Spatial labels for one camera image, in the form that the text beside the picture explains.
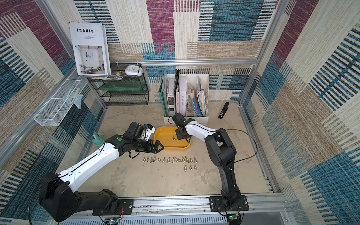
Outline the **yellow oval storage tray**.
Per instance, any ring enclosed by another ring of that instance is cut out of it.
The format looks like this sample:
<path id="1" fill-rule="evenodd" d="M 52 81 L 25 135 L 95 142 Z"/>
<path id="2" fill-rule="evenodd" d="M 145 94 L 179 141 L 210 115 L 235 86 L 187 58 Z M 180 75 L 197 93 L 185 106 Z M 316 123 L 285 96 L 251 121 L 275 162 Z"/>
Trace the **yellow oval storage tray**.
<path id="1" fill-rule="evenodd" d="M 166 151 L 185 151 L 190 147 L 190 142 L 185 139 L 173 140 L 177 138 L 175 130 L 177 127 L 162 126 L 156 129 L 154 140 L 159 140 L 164 145 Z"/>

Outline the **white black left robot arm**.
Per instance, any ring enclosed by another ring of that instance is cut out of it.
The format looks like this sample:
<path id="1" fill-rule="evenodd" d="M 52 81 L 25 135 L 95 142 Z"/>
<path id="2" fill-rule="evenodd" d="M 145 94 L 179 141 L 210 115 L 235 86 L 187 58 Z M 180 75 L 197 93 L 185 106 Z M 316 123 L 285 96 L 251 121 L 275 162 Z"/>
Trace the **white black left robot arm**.
<path id="1" fill-rule="evenodd" d="M 150 139 L 154 132 L 155 128 L 151 125 L 133 122 L 124 134 L 110 137 L 99 149 L 74 166 L 58 174 L 48 173 L 40 182 L 39 204 L 56 222 L 88 210 L 99 215 L 120 214 L 121 204 L 112 191 L 79 192 L 78 189 L 123 154 L 130 154 L 131 151 L 157 154 L 162 151 L 164 145 L 159 140 Z"/>

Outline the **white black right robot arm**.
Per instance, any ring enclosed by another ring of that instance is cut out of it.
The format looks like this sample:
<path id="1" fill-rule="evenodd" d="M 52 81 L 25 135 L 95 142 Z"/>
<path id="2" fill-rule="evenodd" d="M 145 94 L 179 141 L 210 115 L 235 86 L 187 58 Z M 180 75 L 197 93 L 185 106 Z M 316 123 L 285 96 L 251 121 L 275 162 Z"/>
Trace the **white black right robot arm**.
<path id="1" fill-rule="evenodd" d="M 211 129 L 192 118 L 186 119 L 180 113 L 172 116 L 175 133 L 179 140 L 196 137 L 204 141 L 211 162 L 218 168 L 221 178 L 222 205 L 225 209 L 236 208 L 242 199 L 236 183 L 234 163 L 237 151 L 227 131 L 223 128 Z"/>

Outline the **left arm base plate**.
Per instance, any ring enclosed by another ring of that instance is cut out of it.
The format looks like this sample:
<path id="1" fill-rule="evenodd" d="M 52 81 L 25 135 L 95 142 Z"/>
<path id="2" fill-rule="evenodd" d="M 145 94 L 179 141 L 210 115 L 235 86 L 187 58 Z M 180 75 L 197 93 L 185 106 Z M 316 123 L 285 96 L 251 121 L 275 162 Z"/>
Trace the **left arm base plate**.
<path id="1" fill-rule="evenodd" d="M 118 199 L 111 206 L 102 210 L 93 210 L 93 216 L 131 215 L 134 199 Z"/>

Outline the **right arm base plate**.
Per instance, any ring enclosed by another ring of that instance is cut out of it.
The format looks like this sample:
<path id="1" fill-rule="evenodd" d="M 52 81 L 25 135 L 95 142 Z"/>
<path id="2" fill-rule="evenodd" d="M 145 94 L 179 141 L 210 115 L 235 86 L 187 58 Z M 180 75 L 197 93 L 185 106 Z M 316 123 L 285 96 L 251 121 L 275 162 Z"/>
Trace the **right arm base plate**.
<path id="1" fill-rule="evenodd" d="M 240 212 L 249 211 L 247 197 L 241 195 L 235 199 L 228 200 L 222 196 L 210 196 L 209 203 L 211 212 Z"/>

